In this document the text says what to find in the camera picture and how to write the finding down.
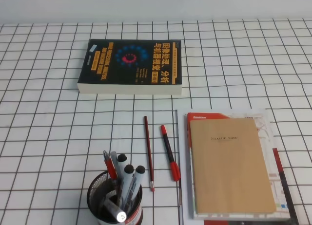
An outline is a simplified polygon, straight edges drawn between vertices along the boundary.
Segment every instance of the circular graphic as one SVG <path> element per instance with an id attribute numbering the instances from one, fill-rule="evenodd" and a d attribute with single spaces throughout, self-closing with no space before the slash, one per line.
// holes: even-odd
<path id="1" fill-rule="evenodd" d="M 125 54 L 124 57 L 121 58 L 121 60 L 125 63 L 134 63 L 137 60 L 137 57 L 135 54 L 129 53 Z"/>
<path id="2" fill-rule="evenodd" d="M 147 60 L 147 51 L 141 46 L 130 45 L 123 46 L 117 50 L 115 59 L 121 64 L 121 66 L 136 67 L 139 62 Z"/>

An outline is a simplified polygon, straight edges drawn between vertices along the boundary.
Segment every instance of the red marker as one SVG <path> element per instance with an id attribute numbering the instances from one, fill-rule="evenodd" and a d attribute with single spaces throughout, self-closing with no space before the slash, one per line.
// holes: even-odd
<path id="1" fill-rule="evenodd" d="M 174 181 L 179 181 L 181 179 L 181 174 L 180 174 L 179 167 L 177 166 L 177 164 L 174 160 L 174 156 L 172 155 L 172 151 L 171 151 L 169 139 L 167 136 L 166 128 L 164 125 L 161 125 L 160 127 L 161 127 L 161 133 L 162 133 L 162 136 L 164 138 L 164 142 L 165 142 L 165 146 L 166 146 L 166 150 L 167 150 L 167 154 L 168 154 L 168 158 L 169 158 L 169 162 L 170 162 L 172 177 L 173 177 Z"/>

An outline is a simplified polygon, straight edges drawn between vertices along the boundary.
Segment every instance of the grid pattern tablecloth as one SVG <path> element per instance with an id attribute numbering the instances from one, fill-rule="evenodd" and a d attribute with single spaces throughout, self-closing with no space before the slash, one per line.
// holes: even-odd
<path id="1" fill-rule="evenodd" d="M 143 225 L 181 225 L 159 126 L 178 160 L 176 109 L 266 108 L 299 222 L 312 224 L 312 19 L 0 25 L 0 224 L 96 224 L 102 152 L 148 168 Z M 90 38 L 181 39 L 183 96 L 84 95 Z"/>

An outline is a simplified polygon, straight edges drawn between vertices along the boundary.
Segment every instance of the red marker cap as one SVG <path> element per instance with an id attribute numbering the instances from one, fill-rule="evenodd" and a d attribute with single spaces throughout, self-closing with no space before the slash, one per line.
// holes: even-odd
<path id="1" fill-rule="evenodd" d="M 162 133 L 163 135 L 167 134 L 166 128 L 165 128 L 164 125 L 161 125 L 160 128 L 161 128 L 161 133 Z"/>
<path id="2" fill-rule="evenodd" d="M 170 163 L 171 173 L 174 181 L 179 181 L 181 179 L 180 169 L 177 166 L 176 162 Z"/>

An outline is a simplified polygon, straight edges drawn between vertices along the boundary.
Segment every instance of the red pencil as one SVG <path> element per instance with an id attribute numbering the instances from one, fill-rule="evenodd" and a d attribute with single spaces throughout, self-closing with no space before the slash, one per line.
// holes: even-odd
<path id="1" fill-rule="evenodd" d="M 148 152 L 148 163 L 150 165 L 150 187 L 151 191 L 154 192 L 154 170 L 153 170 L 153 164 L 152 164 L 152 153 L 151 153 L 151 144 L 150 144 L 150 134 L 148 132 L 148 122 L 147 122 L 147 116 L 144 117 L 144 126 L 145 126 L 145 138 L 146 138 L 146 145 L 147 145 L 147 152 Z"/>

